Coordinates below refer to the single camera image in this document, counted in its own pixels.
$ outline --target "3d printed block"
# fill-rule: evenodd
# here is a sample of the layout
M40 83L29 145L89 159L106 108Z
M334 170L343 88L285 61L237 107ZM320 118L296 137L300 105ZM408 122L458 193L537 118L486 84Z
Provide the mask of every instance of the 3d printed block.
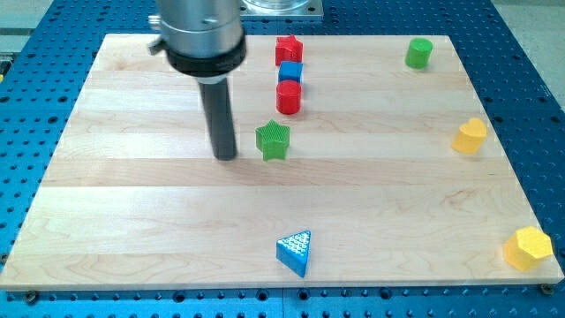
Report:
M451 147L460 153L474 154L486 138L486 125L479 118L471 118L469 122L459 127Z
M551 239L533 226L516 231L504 243L503 250L504 259L522 271L535 269L545 258L554 253Z
M302 231L276 241L276 258L300 277L306 275L311 235L310 231Z
M279 125L274 120L255 129L257 148L263 153L263 160L284 159L290 144L290 127Z
M304 45L294 35L277 37L275 47L275 65L282 61L302 62Z
M423 38L416 38L410 41L408 53L406 53L406 65L415 69L423 69L427 66L427 61L432 54L433 44Z
M298 83L302 80L302 63L282 61L279 69L279 82L283 80L294 80Z
M300 110L302 87L294 80L283 80L276 86L276 109L285 115L296 114Z

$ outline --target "red block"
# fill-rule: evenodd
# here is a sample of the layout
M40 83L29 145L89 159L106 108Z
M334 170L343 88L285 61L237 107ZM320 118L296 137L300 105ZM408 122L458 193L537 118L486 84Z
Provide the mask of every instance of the red block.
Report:
M280 66L282 61L302 62L304 45L294 35L277 37L275 48L275 65Z
M276 86L276 109L285 115L298 113L302 87L294 80L283 80Z

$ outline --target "blue pyramid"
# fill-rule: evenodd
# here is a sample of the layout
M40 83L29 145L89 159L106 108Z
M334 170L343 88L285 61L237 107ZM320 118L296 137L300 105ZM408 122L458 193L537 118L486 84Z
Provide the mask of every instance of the blue pyramid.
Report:
M276 258L300 277L306 275L310 236L310 231L302 231L276 241Z

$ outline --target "wood grain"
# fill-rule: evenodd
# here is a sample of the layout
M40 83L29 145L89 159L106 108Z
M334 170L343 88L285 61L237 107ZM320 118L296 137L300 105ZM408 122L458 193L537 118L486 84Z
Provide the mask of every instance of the wood grain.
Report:
M538 284L513 231L539 226L492 127L475 155L450 148L488 118L447 37L425 71L410 36L302 36L303 109L275 110L273 36L248 36L230 74L239 156L212 157L198 88L151 57L153 35L104 40L0 276L6 290ZM254 129L291 127L286 161ZM305 279L275 258L309 229Z

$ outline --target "green cylinder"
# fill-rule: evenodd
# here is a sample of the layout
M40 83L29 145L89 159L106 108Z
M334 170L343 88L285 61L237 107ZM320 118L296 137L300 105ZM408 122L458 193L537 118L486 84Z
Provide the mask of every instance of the green cylinder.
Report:
M423 69L430 59L433 44L423 38L415 38L410 41L408 53L406 53L406 65L415 69Z

